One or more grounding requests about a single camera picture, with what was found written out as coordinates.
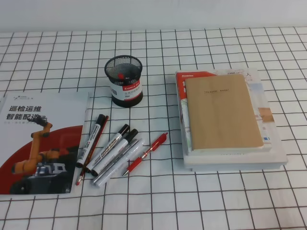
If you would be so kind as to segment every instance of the pen holder label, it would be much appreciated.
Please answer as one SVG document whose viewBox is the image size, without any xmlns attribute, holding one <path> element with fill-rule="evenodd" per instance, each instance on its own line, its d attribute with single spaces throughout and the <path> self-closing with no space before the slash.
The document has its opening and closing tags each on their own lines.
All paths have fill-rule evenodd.
<svg viewBox="0 0 307 230">
<path fill-rule="evenodd" d="M 115 85 L 111 83 L 112 96 L 121 101 L 130 101 L 137 98 L 142 93 L 140 80 L 132 85 Z"/>
</svg>

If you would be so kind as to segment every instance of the white wall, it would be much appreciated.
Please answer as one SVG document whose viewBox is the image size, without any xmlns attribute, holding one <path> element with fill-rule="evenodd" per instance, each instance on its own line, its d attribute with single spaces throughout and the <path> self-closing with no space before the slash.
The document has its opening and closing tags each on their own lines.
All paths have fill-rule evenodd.
<svg viewBox="0 0 307 230">
<path fill-rule="evenodd" d="M 307 24 L 306 0 L 0 0 L 0 32 Z"/>
</svg>

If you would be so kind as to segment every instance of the marker cap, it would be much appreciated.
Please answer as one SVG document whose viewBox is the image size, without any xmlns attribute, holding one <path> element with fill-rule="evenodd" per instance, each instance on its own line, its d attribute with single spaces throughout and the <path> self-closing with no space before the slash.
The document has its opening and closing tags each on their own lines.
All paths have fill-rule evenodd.
<svg viewBox="0 0 307 230">
<path fill-rule="evenodd" d="M 130 126 L 127 124 L 124 124 L 124 126 L 120 129 L 120 131 L 118 131 L 118 133 L 121 134 L 121 136 L 123 136 L 125 133 L 127 133 L 129 129 L 130 129 Z"/>
<path fill-rule="evenodd" d="M 129 143 L 130 141 L 132 141 L 132 139 L 138 134 L 138 131 L 136 129 L 133 129 L 130 133 L 128 133 L 124 139 L 127 140 L 127 142 Z"/>
<path fill-rule="evenodd" d="M 104 116 L 103 114 L 99 114 L 97 121 L 96 121 L 96 124 L 102 125 L 105 118 L 106 118 L 106 116 Z"/>
</svg>

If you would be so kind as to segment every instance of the brown notebook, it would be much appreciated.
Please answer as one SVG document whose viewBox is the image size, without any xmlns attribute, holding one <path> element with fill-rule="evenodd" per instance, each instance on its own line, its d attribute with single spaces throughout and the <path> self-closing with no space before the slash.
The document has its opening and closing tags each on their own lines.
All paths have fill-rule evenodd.
<svg viewBox="0 0 307 230">
<path fill-rule="evenodd" d="M 186 79 L 192 149 L 263 146 L 244 76 Z"/>
</svg>

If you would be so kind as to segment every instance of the red pen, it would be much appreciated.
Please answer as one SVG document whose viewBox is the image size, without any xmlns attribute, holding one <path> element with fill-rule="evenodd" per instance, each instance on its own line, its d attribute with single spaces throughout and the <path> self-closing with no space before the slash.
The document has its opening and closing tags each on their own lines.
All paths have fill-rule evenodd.
<svg viewBox="0 0 307 230">
<path fill-rule="evenodd" d="M 123 176 L 127 175 L 128 173 L 130 173 L 136 166 L 138 166 L 142 160 L 145 159 L 145 157 L 147 157 L 147 155 L 153 151 L 155 151 L 160 145 L 162 145 L 162 143 L 164 143 L 166 141 L 167 138 L 167 134 L 168 133 L 164 133 L 161 136 L 159 136 L 159 138 L 157 140 L 155 140 L 155 142 L 150 146 L 150 148 L 148 150 L 146 150 L 142 156 L 138 157 L 137 159 L 135 159 L 133 161 L 133 163 L 127 168 L 127 171 L 123 174 Z"/>
</svg>

